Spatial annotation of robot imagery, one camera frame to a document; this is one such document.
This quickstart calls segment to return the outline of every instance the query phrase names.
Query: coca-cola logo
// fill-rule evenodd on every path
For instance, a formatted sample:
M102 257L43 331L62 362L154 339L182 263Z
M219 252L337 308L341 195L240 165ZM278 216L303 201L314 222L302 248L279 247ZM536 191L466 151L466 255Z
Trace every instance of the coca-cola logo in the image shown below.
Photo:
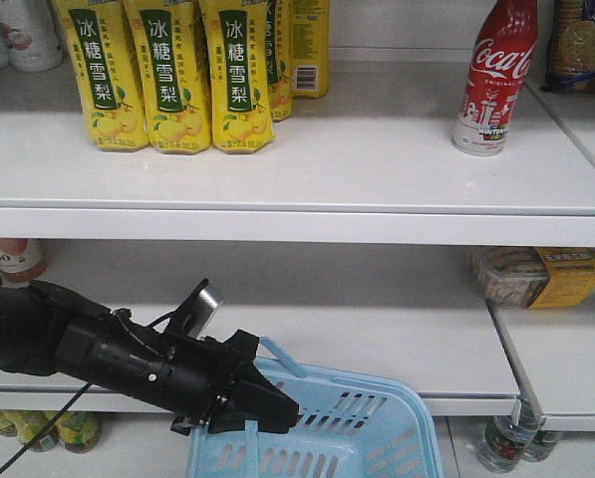
M494 40L486 38L474 47L471 68L480 73L486 73L493 78L520 80L527 75L531 63L534 45L526 52L494 51Z

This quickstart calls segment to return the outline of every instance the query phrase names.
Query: barcode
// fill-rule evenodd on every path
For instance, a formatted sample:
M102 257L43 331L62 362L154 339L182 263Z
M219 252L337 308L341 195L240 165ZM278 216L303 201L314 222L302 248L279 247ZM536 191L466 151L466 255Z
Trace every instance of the barcode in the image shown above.
M300 65L295 75L295 90L317 90L319 69L316 65Z

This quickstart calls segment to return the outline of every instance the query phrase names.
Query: glass bottle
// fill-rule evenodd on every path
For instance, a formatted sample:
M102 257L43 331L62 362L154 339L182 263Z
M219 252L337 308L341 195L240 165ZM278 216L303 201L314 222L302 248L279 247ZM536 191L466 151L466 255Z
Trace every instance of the glass bottle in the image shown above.
M42 411L2 410L5 417L16 425L18 440L23 445L29 443L49 421ZM58 430L55 426L31 446L32 451L47 451L58 443Z
M52 419L56 411L45 411ZM102 422L91 411L68 411L56 421L60 441L73 453L86 453L100 440Z
M543 461L549 456L564 434L564 431L538 430L532 441L527 445L527 449L523 453L523 460L531 462Z
M16 436L16 425L0 410L0 435Z
M538 423L529 403L521 398L520 404L517 423L513 422L511 416L496 416L487 423L483 431L476 457L489 471L512 471L538 430Z

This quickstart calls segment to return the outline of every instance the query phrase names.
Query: basket handle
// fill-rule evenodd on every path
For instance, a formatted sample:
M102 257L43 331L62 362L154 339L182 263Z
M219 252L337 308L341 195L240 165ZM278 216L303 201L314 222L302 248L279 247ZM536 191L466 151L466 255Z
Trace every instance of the basket handle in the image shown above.
M259 343L277 357L277 360L297 378L306 378L308 372L301 363L289 355L279 344L268 337L260 337Z

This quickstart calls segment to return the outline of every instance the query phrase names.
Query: blue plastic basket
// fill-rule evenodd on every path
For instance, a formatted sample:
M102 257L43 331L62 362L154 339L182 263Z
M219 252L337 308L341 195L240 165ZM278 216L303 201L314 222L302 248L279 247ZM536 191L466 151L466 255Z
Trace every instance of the blue plastic basket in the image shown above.
M191 434L188 478L443 478L433 420L406 385L303 365L263 338L260 371L300 404L287 434Z

